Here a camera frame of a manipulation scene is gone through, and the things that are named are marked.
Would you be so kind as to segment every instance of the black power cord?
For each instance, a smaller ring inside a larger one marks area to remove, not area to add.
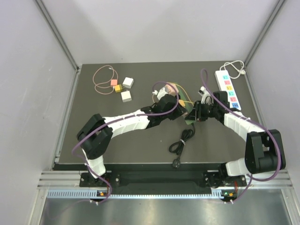
[[[176,155],[178,155],[178,157],[173,161],[173,164],[172,164],[172,166],[174,168],[179,168],[180,157],[182,155],[183,148],[186,145],[186,142],[195,135],[195,132],[196,132],[195,125],[193,123],[191,125],[192,125],[193,129],[183,130],[183,132],[181,133],[180,141],[175,142],[174,144],[171,144],[169,147],[170,153],[176,153]]]

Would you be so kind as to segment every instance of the white cord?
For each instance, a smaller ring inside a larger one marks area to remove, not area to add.
[[[240,62],[240,63],[242,64],[241,69],[237,69],[237,68],[234,66],[234,63],[235,63],[235,62]],[[220,67],[220,70],[222,70],[223,67],[224,67],[224,70],[226,70],[226,66],[228,66],[228,65],[232,65],[232,67],[239,73],[239,75],[237,75],[236,77],[232,77],[232,76],[229,75],[231,79],[237,79],[237,78],[240,77],[241,74],[242,74],[242,75],[245,75],[245,74],[246,74],[246,71],[244,70],[245,64],[244,64],[243,61],[241,61],[241,60],[236,60],[236,61],[233,61],[233,62],[226,62],[226,63],[224,63],[223,66]]]

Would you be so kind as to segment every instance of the power strip socket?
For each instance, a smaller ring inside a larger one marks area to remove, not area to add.
[[[228,71],[218,70],[215,72],[215,76],[219,89],[227,92],[230,108],[237,108],[239,110],[242,110]]]

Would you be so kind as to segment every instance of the gray table top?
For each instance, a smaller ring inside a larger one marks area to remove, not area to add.
[[[82,163],[71,155],[77,144],[76,134],[96,113],[111,117],[134,112],[152,104],[152,85],[157,81],[175,82],[183,86],[193,101],[200,100],[197,93],[202,86],[200,70],[209,72],[209,88],[217,91],[214,72],[223,65],[222,61],[207,62],[159,62],[111,64],[119,74],[119,83],[125,77],[134,78],[130,89],[132,101],[122,102],[120,93],[101,95],[94,90],[92,77],[104,64],[82,66],[75,97],[60,154],[60,163]],[[231,76],[237,72],[228,67]],[[111,78],[112,71],[105,68],[96,77],[97,82]],[[244,115],[258,121],[255,108],[244,76],[232,80]],[[226,162],[241,158],[245,154],[245,142],[229,128],[215,119],[195,124],[196,134],[187,142],[181,162]],[[177,142],[181,132],[190,128],[182,117],[147,130],[137,130],[113,138],[104,154],[105,163],[171,163],[175,154],[168,147]]]

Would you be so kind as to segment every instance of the white wall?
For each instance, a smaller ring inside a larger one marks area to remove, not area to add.
[[[0,3],[1,224],[24,225],[74,70],[33,0]]]
[[[248,71],[266,124],[283,136],[287,168],[300,199],[299,21],[300,1],[286,1]]]
[[[78,64],[244,60],[277,0],[44,0]]]

